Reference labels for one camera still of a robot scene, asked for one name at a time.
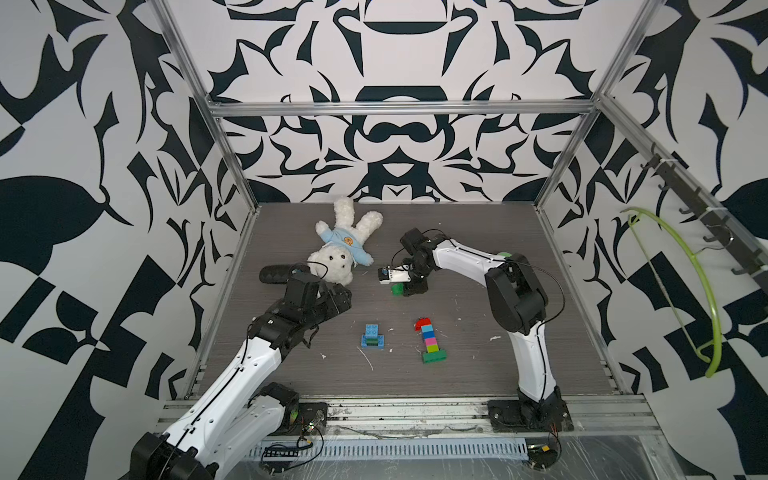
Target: patterned wallpaper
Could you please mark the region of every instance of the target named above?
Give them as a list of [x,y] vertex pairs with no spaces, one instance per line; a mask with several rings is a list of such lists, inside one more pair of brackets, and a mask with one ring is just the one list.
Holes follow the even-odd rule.
[[[764,156],[768,4],[669,0],[621,83],[617,100],[756,236],[766,238]],[[694,251],[704,226],[605,118],[545,211],[577,288],[625,382],[642,392],[688,475],[768,474],[768,296],[725,252],[698,255],[713,285],[723,358],[712,378],[690,347],[628,229],[626,207],[671,223]],[[679,246],[652,220],[637,225],[696,345],[712,339],[703,288]],[[711,347],[704,349],[705,354]]]
[[533,201],[576,114],[227,118],[259,201]]
[[669,0],[613,92],[763,239],[768,239],[767,8],[764,0]]
[[150,6],[0,4],[3,478],[118,478],[183,388],[240,239]]
[[216,101],[589,98],[641,0],[170,0]]

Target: black hook rack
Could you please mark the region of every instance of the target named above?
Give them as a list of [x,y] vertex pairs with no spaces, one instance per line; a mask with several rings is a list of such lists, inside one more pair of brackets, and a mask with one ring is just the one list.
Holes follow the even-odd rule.
[[693,214],[712,234],[705,241],[717,240],[723,245],[723,250],[731,254],[740,268],[733,268],[734,275],[749,274],[768,293],[768,252],[741,223],[735,220],[728,210],[681,168],[676,161],[662,160],[654,152],[654,156],[643,165],[643,169],[653,168],[664,180],[659,185],[661,191],[672,190],[685,203],[681,208],[683,215]]

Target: teddy bear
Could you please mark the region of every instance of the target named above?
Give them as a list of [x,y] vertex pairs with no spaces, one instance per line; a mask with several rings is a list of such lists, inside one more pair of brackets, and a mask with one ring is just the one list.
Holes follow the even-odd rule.
[[352,267],[371,265],[371,257],[362,246],[371,233],[382,226],[384,217],[379,212],[368,212],[363,215],[357,225],[355,221],[355,204],[351,198],[339,198],[333,202],[333,210],[336,213],[336,225],[333,230],[324,221],[315,225],[315,231],[326,244],[320,250],[310,255],[307,260],[310,263],[310,271],[313,275],[323,276],[327,282],[340,283],[344,286],[352,282]]

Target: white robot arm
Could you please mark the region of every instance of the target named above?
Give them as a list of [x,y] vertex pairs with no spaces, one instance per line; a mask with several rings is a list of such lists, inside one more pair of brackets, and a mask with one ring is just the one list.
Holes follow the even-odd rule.
[[525,257],[482,252],[443,232],[427,238],[412,229],[400,242],[412,257],[401,266],[381,269],[380,283],[403,282],[406,296],[424,293],[427,276],[433,270],[446,269],[488,289],[491,311],[509,334],[519,373],[519,412],[508,412],[508,422],[501,420],[500,425],[522,424],[531,429],[546,429],[553,422],[560,425],[564,404],[552,376],[545,341],[548,298]]
[[139,440],[128,478],[224,478],[264,437],[287,432],[296,418],[298,394],[277,383],[253,393],[294,346],[309,346],[304,339],[308,329],[349,310],[351,298],[341,285],[293,273],[285,297],[248,326],[235,358],[192,408],[159,438],[146,433]]

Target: green toy block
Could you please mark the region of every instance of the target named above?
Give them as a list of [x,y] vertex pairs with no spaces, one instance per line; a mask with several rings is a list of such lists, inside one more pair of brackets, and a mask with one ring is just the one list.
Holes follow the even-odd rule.
[[422,361],[424,363],[440,362],[448,358],[448,353],[445,350],[438,350],[437,352],[427,352],[422,354]]

